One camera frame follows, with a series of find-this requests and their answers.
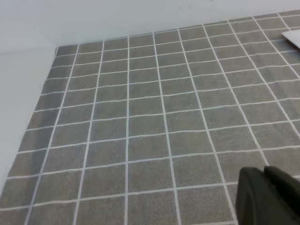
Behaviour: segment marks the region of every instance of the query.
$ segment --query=gray square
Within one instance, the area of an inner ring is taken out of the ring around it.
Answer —
[[[205,32],[203,27],[190,28],[185,30],[180,30],[180,36],[182,40],[205,38]]]
[[[208,26],[205,27],[207,35],[210,36],[216,36],[216,35],[223,35],[223,34],[232,34],[232,30],[229,26],[229,24],[220,24],[215,26]]]
[[[217,61],[198,62],[189,64],[193,76],[221,73],[221,68]]]
[[[128,224],[177,224],[174,193],[167,191],[130,195],[128,197]]]
[[[199,104],[194,93],[164,96],[164,103],[166,112],[199,109]]]
[[[231,24],[235,33],[259,30],[255,21],[237,22]]]
[[[253,31],[251,33],[246,33],[246,34],[237,34],[237,36],[242,44],[249,43],[249,42],[267,41],[266,37],[261,31]]]
[[[232,35],[220,36],[220,37],[210,37],[210,42],[213,47],[221,47],[228,45],[238,45],[239,42],[236,37]]]
[[[289,31],[288,29],[279,29],[279,30],[264,30],[263,32],[268,37],[270,41],[273,40],[285,40],[285,37],[282,36],[283,32]]]
[[[51,68],[48,78],[64,78],[69,77],[72,66]]]
[[[42,94],[55,91],[65,91],[67,82],[67,79],[46,80],[43,86]]]
[[[0,198],[0,207],[30,205],[37,177],[6,180]]]
[[[92,143],[89,146],[87,166],[125,162],[126,141]]]
[[[145,69],[129,72],[129,82],[148,82],[148,81],[157,81],[158,80],[158,70],[155,69]]]
[[[75,58],[75,55],[66,55],[66,56],[55,57],[52,66],[57,67],[57,66],[72,65],[74,63],[74,58]]]
[[[121,49],[121,48],[128,48],[127,38],[106,40],[104,43],[104,50],[113,50],[113,49]]]
[[[128,165],[128,191],[172,188],[170,161],[156,160]]]
[[[260,53],[275,53],[276,50],[269,42],[249,43],[243,45],[249,55]]]
[[[97,91],[97,102],[127,99],[127,86],[100,87]]]
[[[196,52],[187,52],[186,56],[188,62],[203,62],[216,60],[216,57],[211,49],[200,50]]]
[[[99,87],[119,84],[127,84],[127,72],[100,74]]]
[[[156,52],[160,54],[169,54],[169,53],[180,53],[182,52],[182,47],[180,42],[168,43],[156,46]]]
[[[266,82],[297,79],[296,74],[286,67],[266,67],[259,70]]]
[[[162,158],[168,156],[165,135],[130,138],[128,144],[129,160]]]
[[[60,46],[57,50],[57,56],[59,55],[69,55],[69,54],[75,54],[77,51],[78,45],[66,45],[66,46]]]
[[[160,67],[171,66],[181,63],[186,63],[183,53],[174,53],[168,55],[159,55],[157,57],[158,65]]]
[[[194,87],[190,78],[162,81],[161,86],[164,95],[194,91]]]
[[[35,203],[76,199],[81,171],[60,172],[41,177]]]
[[[44,172],[82,168],[85,149],[85,144],[50,149]]]
[[[278,99],[300,97],[300,81],[271,83],[269,87]]]
[[[300,63],[300,53],[298,51],[297,52],[283,52],[281,54],[289,64]]]
[[[292,17],[284,17],[284,22],[288,27],[299,27],[300,26],[300,15]]]
[[[53,93],[48,95],[41,95],[38,99],[35,110],[60,107],[63,95],[64,93]]]
[[[287,15],[299,15],[300,14],[300,10],[293,10],[293,11],[287,11],[287,12],[282,12],[279,13],[281,16],[287,16]]]
[[[80,90],[95,88],[97,86],[98,75],[74,77],[70,79],[68,90]]]
[[[29,224],[71,225],[75,207],[74,202],[34,206]]]
[[[169,131],[204,129],[200,111],[176,112],[167,114],[166,117]]]
[[[128,50],[114,50],[103,52],[102,61],[112,61],[112,60],[124,60],[128,58]]]
[[[298,48],[288,40],[272,41],[272,44],[280,52],[297,51],[298,50]]]
[[[23,136],[19,151],[47,148],[53,128],[27,130]]]
[[[93,103],[95,98],[95,91],[95,89],[69,91],[66,93],[63,106]]]
[[[254,66],[250,59],[246,57],[220,60],[220,63],[225,72],[233,72],[238,70],[253,69]]]
[[[173,167],[178,187],[221,182],[214,155],[174,158]]]
[[[85,170],[82,198],[125,192],[125,165]]]
[[[260,67],[265,66],[283,66],[286,65],[281,56],[277,53],[275,54],[266,54],[266,55],[253,55],[251,59],[255,63],[255,65]]]
[[[240,104],[274,100],[269,89],[264,84],[243,88],[234,88],[233,91]]]
[[[76,57],[75,64],[85,64],[92,62],[100,62],[101,52],[88,53],[88,54],[78,54]]]
[[[154,38],[155,44],[179,41],[179,35],[177,31],[156,33],[154,34]]]
[[[147,68],[155,68],[156,67],[156,58],[146,57],[140,59],[131,59],[129,61],[129,68],[132,69],[147,69]]]
[[[97,74],[99,72],[100,63],[92,63],[87,65],[75,65],[72,76],[85,76],[90,74]]]
[[[226,73],[232,87],[263,83],[256,70]]]
[[[124,205],[124,197],[81,201],[76,224],[124,224]]]
[[[226,182],[239,179],[240,169],[249,166],[263,170],[265,163],[259,151],[229,152],[218,154],[221,168]]]
[[[288,99],[280,102],[282,107],[285,109],[286,114],[291,120],[300,119],[300,100],[299,99]]]
[[[159,68],[159,73],[162,80],[190,76],[187,65]]]
[[[155,55],[154,46],[138,47],[130,49],[130,58]]]
[[[210,48],[210,43],[208,42],[207,38],[183,41],[182,44],[185,51]]]
[[[241,46],[231,46],[215,48],[216,55],[219,59],[245,56],[245,52]]]
[[[221,128],[245,124],[237,106],[227,106],[204,111],[208,128]]]
[[[92,124],[91,141],[126,137],[126,119],[95,121]]]
[[[89,125],[89,123],[81,123],[56,127],[51,146],[86,142]]]
[[[206,132],[185,132],[170,134],[173,155],[212,152]]]
[[[252,150],[257,146],[247,127],[210,131],[216,151]]]
[[[92,53],[99,52],[102,50],[102,41],[99,42],[91,42],[86,44],[79,45],[79,53]]]
[[[151,97],[129,101],[129,115],[163,113],[161,98]]]
[[[24,224],[28,209],[8,210],[0,212],[0,224],[18,225]]]
[[[34,112],[27,126],[28,129],[53,126],[57,117],[58,109]]]
[[[94,120],[127,116],[127,102],[100,102],[95,105]]]
[[[145,45],[153,45],[153,35],[152,34],[129,37],[129,46],[130,47],[138,47],[138,46],[145,46]]]
[[[262,148],[300,144],[299,137],[288,122],[253,126],[252,130]]]
[[[159,96],[160,89],[158,82],[136,83],[129,86],[130,98],[142,98],[147,96]]]
[[[151,135],[165,132],[163,116],[140,116],[129,119],[129,135]]]
[[[263,151],[269,164],[282,169],[290,175],[299,175],[299,148],[286,148],[280,150],[266,150]]]
[[[285,28],[285,24],[280,18],[257,20],[257,22],[263,30]]]
[[[209,75],[193,77],[197,90],[228,88],[224,75]]]
[[[44,161],[46,150],[17,154],[8,177],[38,174]]]
[[[62,108],[58,124],[84,122],[90,120],[93,105]]]
[[[286,120],[285,115],[275,102],[242,105],[242,109],[250,124],[268,123]]]
[[[230,89],[201,91],[198,95],[202,108],[237,104]]]
[[[128,60],[119,60],[111,62],[103,62],[101,65],[101,73],[113,73],[127,71],[127,61]]]
[[[232,205],[235,205],[236,196],[237,196],[237,193],[238,193],[238,185],[237,184],[227,185],[227,189],[228,189],[228,192],[229,192],[231,203],[232,203]]]
[[[232,220],[223,187],[180,190],[178,191],[178,200],[182,224],[202,224]]]

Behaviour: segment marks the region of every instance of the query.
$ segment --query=white grid line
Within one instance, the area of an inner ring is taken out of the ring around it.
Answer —
[[[127,37],[128,42],[128,58],[130,41]],[[127,102],[126,102],[126,148],[125,148],[125,206],[124,206],[124,225],[128,224],[128,145],[129,145],[129,67],[130,60],[127,60]]]
[[[195,130],[192,132],[206,132],[206,130]],[[293,149],[293,148],[300,148],[300,145],[287,145],[287,146],[281,146],[281,147],[262,148],[261,150],[262,151],[272,151],[272,150],[286,150],[286,149]],[[225,151],[216,151],[216,154],[220,155],[220,154],[227,154],[227,153],[248,153],[248,152],[260,152],[260,150],[259,149],[225,150]],[[214,152],[188,153],[188,154],[171,156],[171,158],[186,158],[186,157],[192,157],[192,156],[206,156],[206,155],[214,155],[214,154],[215,154]],[[87,166],[87,167],[85,167],[85,170],[125,165],[126,163],[134,164],[134,163],[158,161],[158,160],[165,160],[165,159],[169,159],[169,158],[170,157],[159,157],[159,158],[145,158],[145,159],[129,160],[127,162],[125,161],[125,162],[106,164],[106,165]],[[82,171],[82,170],[83,170],[83,168],[65,169],[65,170],[57,170],[57,171],[51,171],[51,172],[43,172],[42,175],[66,173],[66,172],[74,172],[74,171]],[[7,180],[25,179],[25,178],[30,178],[30,177],[37,177],[38,175],[39,174],[11,176],[11,177],[8,177]]]
[[[226,80],[226,82],[227,82],[227,85],[228,85],[228,87],[229,87],[229,89],[230,89],[230,91],[231,91],[231,93],[232,93],[232,95],[233,95],[233,97],[234,97],[234,100],[235,100],[236,104],[238,105],[238,108],[239,108],[239,110],[240,110],[240,112],[241,112],[241,114],[242,114],[242,116],[243,116],[243,118],[244,118],[244,121],[245,121],[246,124],[247,124],[247,127],[248,127],[248,129],[249,129],[249,131],[250,131],[250,133],[251,133],[251,136],[252,136],[252,138],[253,138],[253,140],[254,140],[254,142],[255,142],[257,148],[260,150],[260,154],[261,154],[261,156],[262,156],[262,158],[263,158],[263,161],[265,162],[266,165],[270,165],[269,162],[268,162],[268,160],[267,160],[267,158],[266,158],[266,156],[264,155],[263,151],[261,150],[261,146],[260,146],[260,144],[258,143],[258,141],[257,141],[257,139],[256,139],[256,137],[255,137],[255,135],[254,135],[254,133],[253,133],[253,130],[252,130],[250,124],[249,124],[249,121],[248,121],[248,119],[247,119],[247,117],[246,117],[246,115],[245,115],[245,113],[244,113],[242,107],[240,106],[240,103],[239,103],[239,101],[238,101],[238,98],[236,97],[236,95],[235,95],[235,93],[234,93],[234,91],[233,91],[233,89],[232,89],[232,87],[231,87],[231,84],[230,84],[230,82],[229,82],[229,80],[228,80],[228,78],[227,78],[227,76],[226,76],[226,74],[225,74],[225,71],[224,71],[224,69],[223,69],[223,67],[222,67],[222,64],[220,63],[220,60],[218,59],[217,54],[216,54],[216,52],[215,52],[215,50],[214,50],[213,47],[212,47],[212,50],[213,50],[213,52],[214,52],[214,55],[215,55],[215,57],[216,57],[216,59],[217,59],[217,62],[218,62],[218,64],[219,64],[219,66],[220,66],[220,68],[221,68],[221,71],[222,71],[222,73],[223,73],[223,75],[224,75],[224,78],[225,78],[225,80]]]
[[[54,128],[53,128],[53,130],[52,130],[52,132],[51,132],[51,137],[50,137],[50,140],[49,140],[49,144],[48,144],[48,147],[47,147],[47,151],[46,151],[46,154],[45,154],[45,157],[44,157],[44,160],[43,160],[41,169],[40,169],[40,173],[39,173],[39,176],[38,176],[38,179],[37,179],[37,183],[36,183],[35,188],[34,188],[34,192],[33,192],[33,195],[32,195],[32,199],[31,199],[31,202],[30,202],[30,207],[29,207],[29,210],[28,210],[28,213],[27,213],[27,216],[26,216],[26,220],[25,220],[24,225],[27,225],[28,222],[29,222],[29,218],[30,218],[30,215],[31,215],[31,212],[32,212],[32,207],[33,207],[35,198],[36,198],[36,196],[37,196],[38,186],[39,186],[39,183],[40,183],[40,181],[41,181],[41,177],[42,177],[42,173],[43,173],[43,170],[44,170],[44,167],[45,167],[45,164],[46,164],[47,156],[48,156],[48,154],[49,154],[50,146],[51,146],[51,144],[52,144],[52,140],[53,140],[54,132],[55,132],[55,129],[56,129],[56,125],[57,125],[57,123],[58,123],[58,119],[59,119],[59,117],[60,117],[60,112],[61,112],[61,110],[62,110],[62,106],[63,106],[63,104],[64,104],[64,100],[65,100],[65,97],[66,97],[66,94],[67,94],[66,91],[67,91],[68,85],[69,85],[69,83],[70,83],[70,78],[71,78],[71,75],[72,75],[72,72],[73,72],[73,68],[74,68],[74,65],[75,65],[75,61],[76,61],[76,57],[77,57],[77,54],[78,54],[78,50],[79,50],[79,45],[77,46],[76,56],[74,57],[73,65],[72,65],[72,68],[71,68],[71,71],[70,71],[70,76],[69,76],[69,79],[68,79],[67,84],[66,84],[65,93],[64,93],[64,95],[63,95],[63,98],[62,98],[62,101],[61,101],[61,104],[60,104],[60,109],[59,109],[59,112],[58,112],[57,117],[56,117],[56,120],[55,120]]]
[[[209,42],[211,48],[213,49],[213,46],[212,46],[212,44],[211,44],[211,42],[210,42],[210,38],[209,38],[209,36],[208,36],[208,34],[207,34],[207,32],[206,32],[205,27],[203,27],[203,29],[204,29],[205,35],[206,35],[206,37],[207,37],[207,40],[208,40],[208,42]],[[188,69],[189,69],[189,72],[190,72],[191,79],[193,80],[192,72],[191,72],[189,66],[188,66]],[[196,96],[197,96],[197,100],[198,100],[198,103],[199,103],[199,108],[202,109],[202,105],[201,105],[201,102],[200,102],[200,98],[199,98],[198,92],[197,92]],[[205,129],[208,130],[208,126],[207,126],[207,122],[206,122],[206,119],[205,119],[205,115],[204,115],[204,113],[203,113],[203,110],[201,110],[201,114],[202,114],[202,119],[203,119],[203,122],[204,122]],[[232,202],[231,202],[231,199],[230,199],[230,196],[229,196],[229,192],[228,192],[228,188],[227,188],[227,186],[225,185],[225,177],[224,177],[224,174],[223,174],[223,171],[222,171],[222,167],[221,167],[221,164],[220,164],[220,161],[219,161],[219,158],[218,158],[216,149],[215,149],[215,145],[214,145],[214,143],[213,143],[213,141],[212,141],[212,138],[211,138],[211,136],[210,136],[209,131],[207,131],[207,135],[208,135],[208,138],[209,138],[211,147],[212,147],[213,152],[214,152],[214,156],[215,156],[215,159],[216,159],[217,167],[218,167],[218,169],[219,169],[219,173],[220,173],[220,176],[221,176],[221,180],[222,180],[222,183],[223,183],[223,187],[224,187],[224,191],[225,191],[225,194],[226,194],[226,198],[227,198],[227,201],[228,201],[228,205],[229,205],[229,208],[230,208],[230,211],[231,211],[231,215],[232,215],[232,218],[233,218],[233,220],[234,220],[234,223],[237,225],[238,222],[237,222],[237,218],[236,218],[236,215],[235,215],[234,206],[233,206],[233,204],[232,204]]]
[[[157,51],[156,51],[154,33],[152,33],[152,36],[153,36],[153,43],[154,43],[154,51],[155,51],[156,64],[158,65],[158,56],[157,56]],[[173,167],[172,152],[171,152],[171,145],[170,145],[170,139],[169,139],[169,130],[168,130],[168,125],[167,125],[166,113],[165,113],[163,88],[162,88],[162,85],[161,85],[159,68],[157,68],[157,75],[158,75],[158,81],[159,81],[159,90],[160,90],[161,105],[162,105],[163,114],[164,114],[163,117],[164,117],[165,133],[166,133],[168,153],[169,153],[169,160],[170,160],[170,169],[171,169],[171,176],[172,176],[172,184],[173,184],[173,189],[174,189],[173,192],[174,192],[174,199],[175,199],[175,206],[176,206],[177,222],[178,222],[178,225],[181,225],[181,216],[180,216],[180,209],[179,209],[179,201],[178,201],[177,190],[176,190],[176,180],[175,180],[175,173],[174,173],[174,167]]]
[[[292,126],[293,130],[295,131],[295,133],[297,134],[298,137],[300,137],[300,134],[298,132],[298,130],[296,129],[296,127],[294,126],[294,124],[292,123],[291,119],[289,118],[289,116],[287,115],[287,113],[285,112],[283,106],[281,105],[280,101],[278,101],[276,95],[274,94],[274,92],[272,91],[272,89],[269,87],[268,83],[265,81],[264,77],[262,76],[261,72],[259,71],[259,69],[257,68],[257,66],[255,65],[255,63],[253,62],[253,60],[251,59],[251,57],[248,55],[246,49],[244,48],[244,46],[241,44],[238,36],[235,34],[235,37],[237,38],[238,42],[240,43],[241,47],[243,48],[244,52],[246,53],[246,55],[248,56],[249,60],[252,62],[254,68],[256,69],[257,73],[259,74],[260,78],[263,80],[264,84],[267,86],[267,88],[269,89],[269,92],[271,93],[271,95],[273,96],[273,98],[276,100],[278,106],[280,107],[281,111],[283,112],[283,114],[285,115],[286,119],[289,121],[290,125]]]
[[[99,65],[99,71],[98,71],[98,77],[97,77],[97,85],[96,85],[96,87],[99,86],[100,70],[101,70],[102,58],[103,58],[104,42],[105,42],[105,40],[103,40],[103,42],[102,42],[102,53],[101,53],[101,58],[100,58],[100,65]],[[96,88],[96,91],[95,91],[94,103],[93,103],[93,108],[92,108],[92,112],[91,112],[91,116],[90,116],[90,125],[89,125],[88,137],[87,137],[87,144],[86,144],[86,148],[85,148],[85,154],[84,154],[84,160],[83,160],[83,169],[82,169],[82,174],[81,174],[81,179],[80,179],[80,184],[79,184],[79,190],[78,190],[78,196],[77,196],[77,201],[76,201],[76,207],[75,207],[75,211],[74,211],[73,225],[76,225],[76,222],[77,222],[77,215],[78,215],[78,210],[79,210],[79,203],[80,203],[81,192],[82,192],[82,188],[83,188],[84,172],[85,172],[86,161],[87,161],[87,158],[88,158],[88,152],[89,152],[89,146],[90,146],[90,135],[91,135],[93,117],[94,117],[95,106],[96,106],[97,91],[98,91],[98,88]]]

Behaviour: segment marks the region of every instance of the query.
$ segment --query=gray fabric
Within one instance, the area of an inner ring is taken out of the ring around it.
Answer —
[[[241,167],[300,176],[300,54],[281,36],[299,26],[295,10],[59,47],[0,224],[234,224]]]

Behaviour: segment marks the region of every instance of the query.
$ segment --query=black plastic object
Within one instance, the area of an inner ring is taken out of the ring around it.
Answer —
[[[300,182],[282,170],[240,170],[236,212],[239,225],[300,225]]]

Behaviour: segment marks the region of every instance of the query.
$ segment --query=white surface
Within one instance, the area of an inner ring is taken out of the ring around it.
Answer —
[[[283,32],[282,35],[298,48],[300,48],[300,30]]]
[[[3,0],[0,52],[295,9],[299,0]]]
[[[55,48],[0,56],[0,193],[53,62]]]

